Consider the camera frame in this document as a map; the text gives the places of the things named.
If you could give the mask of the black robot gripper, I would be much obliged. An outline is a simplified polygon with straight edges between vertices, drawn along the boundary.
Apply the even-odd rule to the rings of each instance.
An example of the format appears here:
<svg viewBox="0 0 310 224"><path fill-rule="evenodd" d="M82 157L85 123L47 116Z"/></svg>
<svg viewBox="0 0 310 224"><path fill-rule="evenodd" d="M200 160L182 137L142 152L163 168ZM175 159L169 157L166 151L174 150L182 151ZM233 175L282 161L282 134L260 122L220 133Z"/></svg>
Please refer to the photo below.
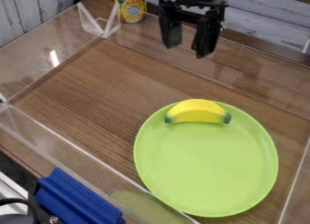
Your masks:
<svg viewBox="0 0 310 224"><path fill-rule="evenodd" d="M208 11L197 14L182 7ZM201 59L214 52L221 34L228 8L226 0L159 0L159 24L162 30L162 41L167 49L182 44L182 21L196 23L197 33L192 49Z"/></svg>

